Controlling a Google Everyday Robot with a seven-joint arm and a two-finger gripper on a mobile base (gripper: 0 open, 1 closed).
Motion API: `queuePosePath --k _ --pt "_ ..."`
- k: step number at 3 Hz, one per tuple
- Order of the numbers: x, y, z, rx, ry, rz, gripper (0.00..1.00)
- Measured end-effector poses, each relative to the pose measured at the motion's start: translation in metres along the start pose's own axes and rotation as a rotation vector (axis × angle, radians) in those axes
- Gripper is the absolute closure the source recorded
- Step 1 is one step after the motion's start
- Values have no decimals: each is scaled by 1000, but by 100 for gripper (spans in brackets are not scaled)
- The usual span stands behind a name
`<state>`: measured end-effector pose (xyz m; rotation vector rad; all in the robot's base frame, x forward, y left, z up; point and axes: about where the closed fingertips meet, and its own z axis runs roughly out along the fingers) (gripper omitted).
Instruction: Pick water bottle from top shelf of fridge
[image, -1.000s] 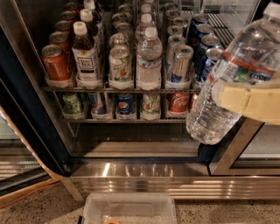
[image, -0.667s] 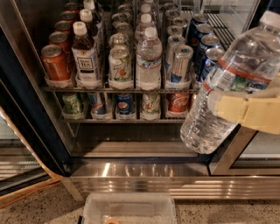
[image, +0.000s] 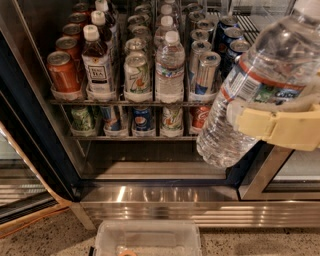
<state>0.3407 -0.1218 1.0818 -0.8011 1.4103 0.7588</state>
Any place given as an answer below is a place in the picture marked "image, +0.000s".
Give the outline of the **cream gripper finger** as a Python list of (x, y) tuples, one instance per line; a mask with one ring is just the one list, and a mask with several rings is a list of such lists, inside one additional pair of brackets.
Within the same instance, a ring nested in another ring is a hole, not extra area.
[(272, 145), (302, 151), (320, 147), (318, 99), (282, 105), (234, 100), (227, 107), (227, 120), (235, 131)]

